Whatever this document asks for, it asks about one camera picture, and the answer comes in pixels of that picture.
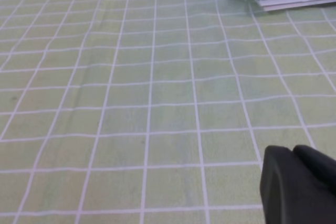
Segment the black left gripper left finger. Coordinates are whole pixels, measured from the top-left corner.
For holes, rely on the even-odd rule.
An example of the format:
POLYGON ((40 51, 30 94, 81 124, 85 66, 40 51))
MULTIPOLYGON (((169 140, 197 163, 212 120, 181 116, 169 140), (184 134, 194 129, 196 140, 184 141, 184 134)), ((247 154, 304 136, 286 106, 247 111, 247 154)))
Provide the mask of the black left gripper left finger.
POLYGON ((335 223, 335 190, 286 147, 266 147, 260 196, 266 223, 335 223))

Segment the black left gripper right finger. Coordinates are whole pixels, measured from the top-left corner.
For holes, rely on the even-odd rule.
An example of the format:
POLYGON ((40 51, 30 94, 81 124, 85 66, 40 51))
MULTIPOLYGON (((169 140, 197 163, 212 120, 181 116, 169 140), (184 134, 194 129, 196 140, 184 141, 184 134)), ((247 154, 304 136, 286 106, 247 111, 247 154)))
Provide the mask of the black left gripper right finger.
POLYGON ((335 190, 335 160, 306 145, 296 145, 293 153, 312 175, 329 190, 335 190))

